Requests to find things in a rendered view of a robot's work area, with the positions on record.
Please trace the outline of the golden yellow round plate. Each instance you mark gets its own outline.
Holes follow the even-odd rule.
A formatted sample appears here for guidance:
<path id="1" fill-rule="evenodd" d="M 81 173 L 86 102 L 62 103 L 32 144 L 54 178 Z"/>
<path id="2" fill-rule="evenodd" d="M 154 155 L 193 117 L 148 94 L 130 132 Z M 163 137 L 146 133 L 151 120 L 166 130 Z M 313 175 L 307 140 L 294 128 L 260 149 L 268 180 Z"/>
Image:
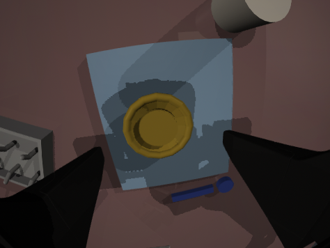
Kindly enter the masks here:
<path id="1" fill-rule="evenodd" d="M 170 93 L 153 93 L 129 106 L 123 116 L 123 134 L 135 153 L 161 160 L 184 149 L 193 124 L 184 101 Z"/>

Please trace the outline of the grey cylinder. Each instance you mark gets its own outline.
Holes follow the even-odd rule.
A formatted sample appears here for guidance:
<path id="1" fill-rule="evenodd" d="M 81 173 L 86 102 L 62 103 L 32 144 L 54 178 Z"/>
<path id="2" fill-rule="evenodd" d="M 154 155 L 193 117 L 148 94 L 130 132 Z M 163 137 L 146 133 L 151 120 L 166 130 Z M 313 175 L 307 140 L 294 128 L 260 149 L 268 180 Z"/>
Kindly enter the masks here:
<path id="1" fill-rule="evenodd" d="M 291 0 L 212 0 L 212 15 L 224 31 L 240 33 L 282 20 Z"/>

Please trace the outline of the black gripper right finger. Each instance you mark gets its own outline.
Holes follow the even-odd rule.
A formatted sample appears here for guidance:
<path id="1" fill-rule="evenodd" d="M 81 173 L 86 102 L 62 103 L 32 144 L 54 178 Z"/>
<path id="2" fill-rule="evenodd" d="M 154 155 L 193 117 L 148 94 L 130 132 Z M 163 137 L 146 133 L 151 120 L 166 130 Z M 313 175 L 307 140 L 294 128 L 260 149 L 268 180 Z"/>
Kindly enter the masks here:
<path id="1" fill-rule="evenodd" d="M 226 130 L 223 147 L 285 248 L 314 242 L 330 206 L 330 150 L 313 151 Z"/>

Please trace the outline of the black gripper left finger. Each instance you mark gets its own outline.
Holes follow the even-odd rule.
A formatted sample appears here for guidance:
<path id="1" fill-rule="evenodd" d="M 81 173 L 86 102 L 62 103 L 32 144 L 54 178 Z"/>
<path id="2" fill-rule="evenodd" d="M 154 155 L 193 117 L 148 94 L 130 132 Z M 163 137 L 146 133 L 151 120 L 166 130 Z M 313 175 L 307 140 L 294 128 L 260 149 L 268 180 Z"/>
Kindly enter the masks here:
<path id="1" fill-rule="evenodd" d="M 0 199 L 6 248 L 86 248 L 104 171 L 100 146 L 14 196 Z"/>

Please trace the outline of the light blue flat mat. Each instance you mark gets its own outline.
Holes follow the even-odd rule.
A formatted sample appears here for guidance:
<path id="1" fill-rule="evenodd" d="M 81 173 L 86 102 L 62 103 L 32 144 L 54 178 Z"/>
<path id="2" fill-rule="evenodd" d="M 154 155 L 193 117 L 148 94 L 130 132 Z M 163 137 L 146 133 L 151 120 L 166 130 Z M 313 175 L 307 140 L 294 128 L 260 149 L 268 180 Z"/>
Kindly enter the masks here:
<path id="1" fill-rule="evenodd" d="M 86 54 L 93 92 L 123 191 L 229 172 L 223 133 L 232 130 L 232 39 L 176 40 Z M 153 93 L 170 93 L 192 113 L 187 145 L 171 157 L 147 158 L 127 144 L 123 116 Z"/>

